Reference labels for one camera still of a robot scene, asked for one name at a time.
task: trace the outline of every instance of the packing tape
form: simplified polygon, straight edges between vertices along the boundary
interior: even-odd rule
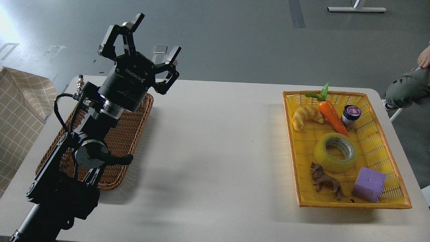
[[[327,146],[338,148],[342,152],[344,159],[340,160],[331,156],[327,152]],[[357,146],[349,137],[341,133],[327,133],[316,144],[313,156],[316,163],[320,164],[324,170],[339,173],[348,169],[357,161]]]

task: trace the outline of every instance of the gray pants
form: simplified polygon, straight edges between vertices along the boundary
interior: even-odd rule
[[[412,102],[430,96],[430,68],[416,69],[395,80],[385,92],[387,104],[407,108]]]

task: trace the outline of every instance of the checkered cloth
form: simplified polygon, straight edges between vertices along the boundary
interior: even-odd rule
[[[48,78],[0,66],[0,196],[53,111]]]

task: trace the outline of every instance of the brown wicker tray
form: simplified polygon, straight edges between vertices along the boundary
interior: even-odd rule
[[[139,142],[139,139],[141,137],[143,127],[145,126],[146,120],[151,111],[153,102],[154,98],[151,94],[147,93],[136,112],[124,111],[122,113],[118,127],[115,129],[111,129],[104,139],[107,144],[107,148],[109,149],[109,151],[112,152],[112,155],[122,157],[127,154],[134,153],[137,143]],[[67,126],[69,126],[70,124],[72,114],[66,121]],[[79,114],[74,124],[74,128],[76,128],[80,124],[85,114],[86,113],[84,111],[79,111]],[[58,132],[57,137],[54,139],[51,146],[49,147],[48,151],[45,153],[42,160],[40,161],[36,169],[36,174],[42,168],[43,163],[49,157],[50,153],[52,152],[58,140],[63,134],[64,131],[63,129],[61,129]],[[73,177],[74,164],[69,150],[67,150],[67,152],[63,155],[60,165],[64,168],[64,172],[68,176]],[[106,166],[103,176],[101,177],[97,187],[100,190],[112,190],[117,188],[123,181],[124,175],[126,174],[128,167],[128,165]],[[83,180],[87,172],[88,169],[79,167],[78,179]]]

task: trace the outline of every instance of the yellow plastic basket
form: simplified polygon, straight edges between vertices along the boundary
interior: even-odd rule
[[[328,208],[412,208],[411,201],[403,183],[403,179],[391,154],[375,112],[366,94],[329,91],[327,100],[330,100],[341,117],[345,105],[358,106],[362,114],[348,132],[358,149],[358,160],[342,173],[326,173],[341,183],[345,196],[354,199],[337,200],[331,189],[324,186],[317,192],[313,185],[310,171],[311,162],[316,162],[313,149],[320,138],[329,132],[335,132],[330,123],[317,123],[309,120],[305,122],[302,131],[295,131],[292,124],[294,112],[301,106],[318,106],[315,98],[305,97],[305,93],[320,91],[293,91],[283,92],[285,115],[292,156],[292,167],[295,179],[297,201],[300,207],[328,207]],[[368,202],[352,195],[352,190],[360,168],[364,166],[386,174],[382,194],[378,202]]]

